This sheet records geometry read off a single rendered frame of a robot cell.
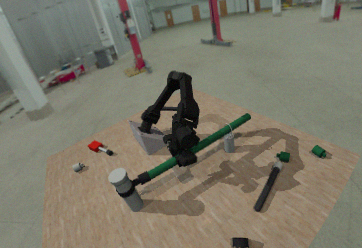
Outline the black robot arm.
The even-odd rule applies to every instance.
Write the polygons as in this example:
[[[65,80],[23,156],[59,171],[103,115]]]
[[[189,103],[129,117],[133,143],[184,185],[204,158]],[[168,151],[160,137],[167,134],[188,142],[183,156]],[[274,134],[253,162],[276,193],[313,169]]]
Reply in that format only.
[[[167,85],[154,103],[141,114],[140,132],[151,134],[152,124],[160,119],[160,111],[174,91],[180,89],[181,101],[177,107],[177,113],[172,116],[172,135],[177,137],[183,149],[191,149],[197,146],[200,138],[196,135],[199,107],[193,98],[192,77],[185,72],[172,70],[167,77]],[[145,117],[145,118],[144,118]],[[191,121],[188,121],[191,120]]]

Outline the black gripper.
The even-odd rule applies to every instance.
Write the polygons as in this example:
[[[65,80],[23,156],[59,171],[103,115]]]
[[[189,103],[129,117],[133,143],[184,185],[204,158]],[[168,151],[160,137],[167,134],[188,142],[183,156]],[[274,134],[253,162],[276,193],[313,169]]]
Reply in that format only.
[[[181,147],[177,137],[173,136],[172,133],[165,135],[163,137],[163,142],[165,144],[167,144],[167,141],[171,141],[168,142],[169,146],[167,146],[170,154],[173,156],[175,156],[175,159],[178,163],[178,166],[188,166],[191,164],[194,164],[197,162],[197,156],[195,154],[193,154],[192,152],[189,152],[188,150],[185,150]],[[179,154],[179,156],[177,156]]]

